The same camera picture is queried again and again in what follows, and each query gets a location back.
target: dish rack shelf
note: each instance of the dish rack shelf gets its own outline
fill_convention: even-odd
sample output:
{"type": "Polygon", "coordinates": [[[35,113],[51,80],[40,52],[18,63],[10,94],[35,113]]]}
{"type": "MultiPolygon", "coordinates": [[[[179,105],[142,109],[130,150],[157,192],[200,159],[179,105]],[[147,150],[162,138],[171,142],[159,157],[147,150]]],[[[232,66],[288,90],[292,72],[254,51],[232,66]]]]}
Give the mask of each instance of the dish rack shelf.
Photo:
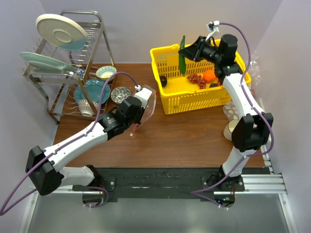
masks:
{"type": "MultiPolygon", "coordinates": [[[[32,65],[27,63],[26,68],[23,69],[24,77],[30,81],[44,97],[46,111],[57,124],[59,124],[60,117],[78,117],[85,119],[95,118],[94,116],[83,116],[80,113],[78,105],[73,98],[73,92],[79,85],[93,112],[95,115],[97,114],[97,110],[93,105],[84,87],[84,84],[88,79],[97,78],[96,70],[98,68],[94,66],[93,61],[102,35],[104,36],[106,47],[109,52],[111,65],[114,66],[114,61],[104,28],[103,19],[100,14],[98,14],[96,11],[62,11],[61,15],[63,16],[65,14],[93,15],[97,18],[97,20],[90,22],[77,22],[87,33],[88,40],[85,47],[80,51],[67,51],[50,44],[45,39],[39,39],[37,48],[34,48],[34,51],[35,53],[69,63],[75,68],[84,69],[84,76],[79,77],[77,72],[35,69],[32,65]],[[53,103],[50,103],[50,97],[44,88],[45,85],[51,84],[61,84],[60,90],[56,95],[56,99],[53,103]]],[[[106,103],[103,103],[100,109],[101,113],[104,112],[105,107],[106,103]]]]}

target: white wall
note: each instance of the white wall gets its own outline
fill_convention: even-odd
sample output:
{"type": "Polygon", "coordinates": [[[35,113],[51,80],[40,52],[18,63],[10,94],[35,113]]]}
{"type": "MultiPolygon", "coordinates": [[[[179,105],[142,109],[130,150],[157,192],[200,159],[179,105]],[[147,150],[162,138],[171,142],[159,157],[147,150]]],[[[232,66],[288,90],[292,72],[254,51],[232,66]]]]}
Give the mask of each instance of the white wall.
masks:
{"type": "Polygon", "coordinates": [[[263,82],[260,96],[275,121],[270,156],[282,172],[300,233],[310,221],[311,2],[284,0],[257,47],[263,82]]]}
{"type": "MultiPolygon", "coordinates": [[[[19,53],[32,51],[38,33],[35,19],[45,13],[38,0],[0,1],[0,204],[25,174],[29,150],[53,142],[56,125],[47,116],[43,98],[25,80],[19,53]]],[[[27,180],[13,197],[30,191],[27,180]]],[[[27,201],[0,216],[0,232],[18,232],[27,201]]]]}
{"type": "MultiPolygon", "coordinates": [[[[63,9],[98,11],[105,23],[116,63],[149,63],[149,50],[193,43],[199,35],[207,35],[205,25],[214,20],[239,25],[254,49],[266,31],[281,0],[40,0],[47,13],[59,14],[63,9]]],[[[222,33],[236,31],[221,27],[222,33]]],[[[246,54],[242,38],[239,51],[246,54]]],[[[104,42],[95,62],[109,63],[104,42]]]]}

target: teal plate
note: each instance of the teal plate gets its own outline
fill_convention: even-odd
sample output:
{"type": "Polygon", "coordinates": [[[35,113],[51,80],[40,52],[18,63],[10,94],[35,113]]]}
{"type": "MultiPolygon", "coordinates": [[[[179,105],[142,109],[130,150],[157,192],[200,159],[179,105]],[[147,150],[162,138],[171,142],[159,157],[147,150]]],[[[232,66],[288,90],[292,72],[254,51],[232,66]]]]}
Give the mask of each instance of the teal plate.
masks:
{"type": "Polygon", "coordinates": [[[38,69],[45,70],[62,70],[75,72],[76,69],[71,65],[61,62],[57,59],[43,56],[34,52],[21,52],[19,54],[28,64],[38,69]]]}
{"type": "MultiPolygon", "coordinates": [[[[84,87],[91,100],[99,103],[99,99],[101,97],[102,88],[104,86],[105,81],[98,79],[87,80],[84,87]]],[[[107,85],[104,91],[104,95],[102,98],[102,103],[105,103],[110,96],[110,87],[107,85]]],[[[77,86],[73,93],[74,100],[78,103],[80,100],[85,100],[85,96],[83,95],[82,89],[80,86],[77,86]]]]}

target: green cucumber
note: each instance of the green cucumber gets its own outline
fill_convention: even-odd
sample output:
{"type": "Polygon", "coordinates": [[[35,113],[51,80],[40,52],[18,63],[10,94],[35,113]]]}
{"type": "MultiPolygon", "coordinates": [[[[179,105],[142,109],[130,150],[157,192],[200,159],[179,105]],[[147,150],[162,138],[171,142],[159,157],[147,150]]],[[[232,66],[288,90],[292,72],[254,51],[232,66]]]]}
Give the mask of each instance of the green cucumber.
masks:
{"type": "MultiPolygon", "coordinates": [[[[186,39],[186,36],[183,36],[183,39],[180,42],[179,50],[182,50],[185,48],[185,39],[186,39]]],[[[185,57],[183,55],[179,54],[179,72],[181,74],[185,75],[186,70],[187,70],[187,67],[186,67],[185,57]]]]}

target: yellow plastic crate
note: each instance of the yellow plastic crate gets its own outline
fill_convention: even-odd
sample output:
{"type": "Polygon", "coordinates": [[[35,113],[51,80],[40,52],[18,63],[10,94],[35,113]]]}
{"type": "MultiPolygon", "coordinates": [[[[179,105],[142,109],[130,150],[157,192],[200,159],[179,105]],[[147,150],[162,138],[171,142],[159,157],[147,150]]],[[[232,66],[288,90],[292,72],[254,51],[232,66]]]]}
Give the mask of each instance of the yellow plastic crate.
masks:
{"type": "MultiPolygon", "coordinates": [[[[179,72],[178,60],[179,45],[154,48],[150,50],[152,70],[159,88],[164,113],[173,114],[202,108],[224,105],[231,100],[223,86],[201,89],[197,83],[191,83],[187,77],[190,74],[203,75],[208,69],[214,69],[214,64],[207,61],[194,62],[186,59],[187,72],[183,76],[179,72]],[[167,86],[162,87],[159,76],[167,77],[167,86]]],[[[245,64],[236,52],[236,62],[245,71],[245,64]]],[[[248,73],[245,76],[246,84],[251,83],[248,73]]]]}

